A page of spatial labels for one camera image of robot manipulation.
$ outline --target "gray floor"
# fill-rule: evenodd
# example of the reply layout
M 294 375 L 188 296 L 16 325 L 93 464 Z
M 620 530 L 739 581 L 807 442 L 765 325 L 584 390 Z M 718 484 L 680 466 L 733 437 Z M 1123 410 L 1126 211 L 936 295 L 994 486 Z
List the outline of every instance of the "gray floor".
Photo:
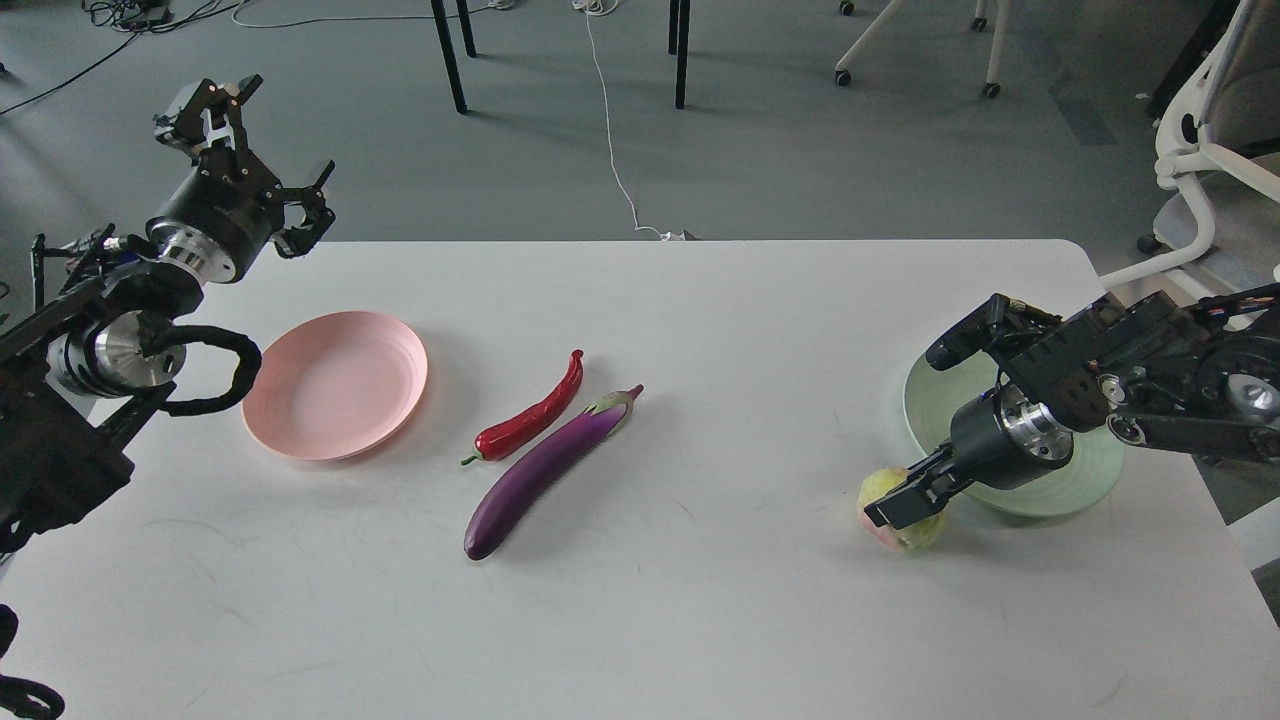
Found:
M 684 111 L 672 108 L 666 1 L 626 0 L 591 20 L 617 168 L 640 223 L 737 240 L 1062 237 L 1100 272 L 1139 259 L 1133 240 L 1167 196 L 1153 179 L 1153 131 L 1138 96 L 1160 82 L 1210 0 L 1020 1 L 993 101 L 979 95 L 991 32 L 968 31 L 969 0 L 908 4 L 856 60 L 852 83 L 837 87 L 832 65 L 883 4 L 860 3 L 846 18 L 836 0 L 698 0 Z M 179 14 L 198 5 L 172 0 Z M 357 5 L 428 8 L 256 0 L 242 19 Z M 481 56 L 460 58 L 467 117 L 453 110 L 428 20 L 246 29 L 224 14 L 140 38 L 0 118 L 0 281 L 12 287 L 0 314 L 12 324 L 27 311 L 37 232 L 60 242 L 106 222 L 141 231 L 187 172 L 152 140 L 151 117 L 205 77 L 266 78 L 244 122 L 285 182 L 337 160 L 328 241 L 652 240 L 632 231 L 614 184 L 588 26 L 568 5 L 517 0 L 474 15 Z M 0 77 L 0 106 L 123 40 L 74 3 L 0 1 L 0 61 L 12 72 Z M 992 282 L 998 290 L 995 272 Z M 1244 473 L 1280 488 L 1274 473 Z M 1236 475 L 1206 470 L 1225 515 L 1257 500 L 1235 489 Z M 1275 578 L 1260 582 L 1274 597 Z

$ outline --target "electrical wire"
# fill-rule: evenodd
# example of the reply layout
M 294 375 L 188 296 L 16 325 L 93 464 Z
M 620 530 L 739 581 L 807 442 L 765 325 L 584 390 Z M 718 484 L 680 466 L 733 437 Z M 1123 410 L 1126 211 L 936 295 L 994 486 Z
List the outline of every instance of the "electrical wire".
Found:
M 101 60 L 99 60 L 99 61 L 93 63 L 92 65 L 84 68 L 83 70 L 76 73 L 74 76 L 72 76 L 67 81 L 64 81 L 64 82 L 61 82 L 59 85 L 55 85 L 54 87 L 50 87 L 49 90 L 41 92 L 40 95 L 36 95 L 35 97 L 28 97 L 27 100 L 23 100 L 22 102 L 18 102 L 17 105 L 13 105 L 10 108 L 5 108 L 4 110 L 0 110 L 0 115 L 8 115 L 9 113 L 17 110 L 18 108 L 23 108 L 26 105 L 31 105 L 32 102 L 36 102 L 37 100 L 44 100 L 45 97 L 49 97 L 50 95 L 58 92 L 59 90 L 67 87 L 68 85 L 78 81 L 79 78 L 82 78 L 86 74 L 88 74 L 90 70 L 92 70 L 93 68 L 101 65 L 102 63 L 105 63 L 105 61 L 110 60 L 111 58 L 114 58 L 115 55 L 118 55 L 122 50 L 124 50 L 125 47 L 128 47 L 129 44 L 132 44 L 134 40 L 137 40 L 140 35 L 141 33 L 132 33 L 132 35 L 129 35 L 128 40 L 125 40 L 124 42 L 122 42 L 120 46 L 116 47 L 115 50 L 111 50 L 110 53 L 108 53 Z
M 298 27 L 311 23 L 333 23 L 333 22 L 353 22 L 353 20 L 434 20 L 435 19 L 435 15 L 349 15 L 349 17 L 307 18 L 305 20 L 294 20 L 294 22 L 275 23 L 275 24 L 250 24 L 239 19 L 241 10 L 243 10 L 244 6 L 248 5 L 250 3 L 251 0 L 239 0 L 236 4 L 234 10 L 232 12 L 232 22 L 238 24 L 239 27 L 251 29 L 276 29 L 283 27 Z M 484 8 L 476 8 L 475 10 L 468 10 L 467 14 L 474 15 L 483 10 L 492 10 L 492 9 L 495 8 L 492 5 L 486 5 Z M 444 15 L 444 17 L 452 19 L 457 18 L 458 15 Z
M 613 10 L 617 10 L 618 5 L 621 4 L 622 0 L 613 0 L 613 5 L 605 8 L 604 0 L 573 0 L 573 9 L 581 10 L 584 14 L 588 14 L 593 18 L 603 18 L 604 15 L 608 15 Z
M 622 178 L 618 176 L 618 165 L 613 159 L 613 123 L 609 119 L 609 88 L 604 85 L 604 70 L 600 69 L 600 59 L 595 54 L 595 35 L 591 33 L 591 14 L 584 13 L 586 17 L 586 36 L 591 40 L 591 61 L 595 63 L 595 73 L 600 76 L 600 94 L 604 96 L 604 135 L 609 143 L 609 168 L 613 169 L 613 179 L 618 183 L 618 190 L 622 191 L 622 196 L 627 199 L 627 205 L 631 206 L 631 222 L 635 224 L 632 228 L 635 232 L 639 231 L 652 231 L 653 234 L 658 236 L 658 240 L 669 240 L 671 233 L 663 236 L 658 232 L 658 228 L 640 224 L 640 215 L 636 211 L 636 204 L 631 200 L 631 193 L 627 188 L 622 186 Z
M 145 17 L 147 13 L 147 10 L 141 9 L 136 0 L 95 0 L 93 3 L 81 0 L 81 9 L 88 13 L 90 22 L 96 27 L 111 27 L 116 32 L 164 35 L 236 8 L 234 5 L 221 8 L 221 4 L 223 0 L 207 0 L 184 18 L 147 27 L 129 27 L 128 24 Z M 127 15 L 125 13 L 129 10 L 134 10 L 134 13 Z M 105 19 L 100 18 L 102 14 L 105 14 Z

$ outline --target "pink plate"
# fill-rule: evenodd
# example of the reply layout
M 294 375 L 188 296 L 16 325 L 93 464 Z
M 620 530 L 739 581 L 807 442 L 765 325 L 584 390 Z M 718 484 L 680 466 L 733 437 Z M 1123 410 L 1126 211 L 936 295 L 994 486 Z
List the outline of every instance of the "pink plate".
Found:
M 244 424 L 289 457 L 349 457 L 403 425 L 425 387 L 426 348 L 412 328 L 381 313 L 334 313 L 266 348 Z

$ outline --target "plastic plate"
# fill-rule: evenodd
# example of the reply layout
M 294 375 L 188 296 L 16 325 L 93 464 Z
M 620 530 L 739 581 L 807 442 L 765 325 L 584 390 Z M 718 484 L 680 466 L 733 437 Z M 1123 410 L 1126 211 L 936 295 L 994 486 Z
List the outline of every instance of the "plastic plate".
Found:
M 951 415 L 996 382 L 996 363 L 977 354 L 946 372 L 916 359 L 906 375 L 902 411 L 922 452 L 932 452 L 951 433 Z M 1124 465 L 1124 445 L 1106 428 L 1075 434 L 1075 452 L 1055 470 L 1014 489 L 982 483 L 964 493 L 984 505 L 1027 518 L 1056 518 L 1089 507 L 1115 487 Z
M 262 354 L 242 405 L 248 432 L 300 460 L 337 460 L 390 437 L 426 387 L 417 333 L 381 313 L 323 315 L 284 333 Z

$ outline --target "white cable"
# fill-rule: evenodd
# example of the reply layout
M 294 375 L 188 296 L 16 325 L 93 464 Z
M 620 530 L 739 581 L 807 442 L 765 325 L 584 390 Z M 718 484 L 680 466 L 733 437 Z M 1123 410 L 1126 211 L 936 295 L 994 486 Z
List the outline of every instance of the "white cable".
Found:
M 586 36 L 591 40 L 591 61 L 595 63 L 595 74 L 600 76 L 600 94 L 604 96 L 604 135 L 609 142 L 609 168 L 613 169 L 613 179 L 618 183 L 618 190 L 622 191 L 622 196 L 627 199 L 627 205 L 631 206 L 631 222 L 635 224 L 634 231 L 653 231 L 658 240 L 671 240 L 672 234 L 658 232 L 658 228 L 652 228 L 649 225 L 640 224 L 640 215 L 636 211 L 636 204 L 631 200 L 631 193 L 627 188 L 622 186 L 622 178 L 618 176 L 618 167 L 613 161 L 613 123 L 609 119 L 609 88 L 604 85 L 604 70 L 600 69 L 600 59 L 595 55 L 595 35 L 591 33 L 591 14 L 586 15 Z
M 236 5 L 236 9 L 232 10 L 232 22 L 236 23 L 236 24 L 238 24 L 238 26 L 241 26 L 241 27 L 247 27 L 247 28 L 251 28 L 251 29 L 276 29 L 276 28 L 282 28 L 282 27 L 298 27 L 298 26 L 305 26 L 305 24 L 311 24 L 311 23 L 332 23 L 332 22 L 344 22 L 344 20 L 433 20 L 433 19 L 435 19 L 435 15 L 349 15 L 349 17 L 308 18 L 306 20 L 294 20 L 292 23 L 278 23 L 278 24 L 250 24 L 250 23 L 242 22 L 239 19 L 241 10 L 243 10 L 244 6 L 248 5 L 250 3 L 251 3 L 251 0 L 239 0 L 239 3 Z M 481 10 L 489 10 L 489 9 L 503 10 L 503 9 L 507 9 L 507 8 L 499 8 L 499 6 L 494 5 L 493 3 L 490 3 L 489 5 L 485 5 L 484 8 L 476 8 L 475 10 L 468 10 L 467 14 L 474 15 L 474 14 L 481 12 Z M 445 17 L 447 18 L 456 18 L 457 15 L 445 15 Z
M 575 10 L 581 10 L 586 15 L 590 15 L 593 18 L 603 18 L 604 15 L 608 15 L 613 10 L 617 10 L 621 3 L 622 0 L 613 0 L 613 5 L 611 5 L 608 9 L 605 9 L 603 0 L 573 0 L 572 5 Z

